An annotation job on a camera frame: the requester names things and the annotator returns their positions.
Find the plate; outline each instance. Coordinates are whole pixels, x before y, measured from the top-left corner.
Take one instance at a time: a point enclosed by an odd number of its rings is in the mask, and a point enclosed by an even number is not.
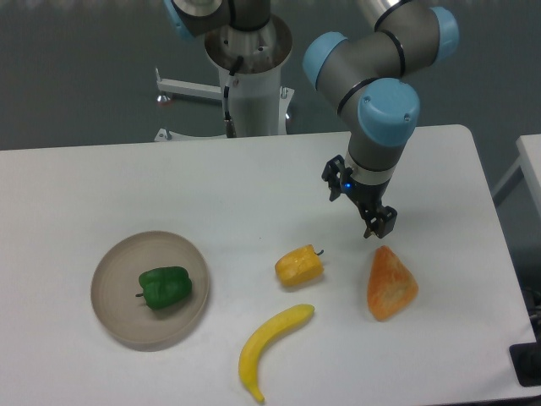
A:
[[[165,309],[152,310],[139,275],[162,266],[182,266],[192,280],[188,298]],[[187,239],[174,233],[135,234],[106,253],[92,278],[90,299],[101,324],[124,345],[140,351],[170,347],[196,324],[209,293],[205,259]]]

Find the banana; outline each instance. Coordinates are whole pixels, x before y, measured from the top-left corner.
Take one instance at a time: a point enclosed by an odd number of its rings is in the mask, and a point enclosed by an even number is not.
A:
[[[271,317],[244,344],[238,360],[238,375],[246,389],[260,403],[265,401],[257,382],[257,366],[261,352],[274,338],[309,320],[314,314],[311,304],[297,304]]]

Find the white table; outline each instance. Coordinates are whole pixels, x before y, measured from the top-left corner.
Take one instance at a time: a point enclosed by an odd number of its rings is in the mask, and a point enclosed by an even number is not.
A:
[[[237,375],[252,331],[298,303],[313,320],[260,363],[269,405],[419,405],[539,395],[508,352],[534,340],[472,136],[417,129],[385,194],[385,241],[320,178],[348,134],[304,134],[0,152],[0,404],[254,405]],[[90,282],[126,237],[190,239],[211,272],[197,328],[154,353],[101,327]],[[380,323],[366,305],[374,250],[388,244],[419,295]],[[294,292],[273,266],[305,244],[325,277]]]
[[[523,135],[516,141],[519,157],[492,190],[498,206],[524,178],[541,216],[541,134]]]

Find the gray floor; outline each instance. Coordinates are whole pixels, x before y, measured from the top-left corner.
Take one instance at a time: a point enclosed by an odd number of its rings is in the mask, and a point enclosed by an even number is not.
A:
[[[541,2],[424,3],[453,12],[462,42],[451,59],[406,78],[421,98],[419,125],[468,127],[493,187],[517,157],[517,137],[541,133]],[[272,4],[294,39],[282,72],[296,90],[290,132],[346,130],[301,60],[324,32],[358,38],[370,27],[353,0]],[[155,66],[164,78],[217,85],[202,38],[178,39],[160,0],[0,0],[0,150],[152,142],[164,126],[223,134],[215,103],[158,107]],[[541,289],[541,221],[523,182],[498,212],[519,280]]]

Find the green bell pepper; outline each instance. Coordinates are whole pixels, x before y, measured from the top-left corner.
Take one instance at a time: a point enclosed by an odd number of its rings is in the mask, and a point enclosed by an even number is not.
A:
[[[156,268],[139,275],[146,305],[153,310],[163,309],[186,298],[192,292],[188,271],[181,266]]]

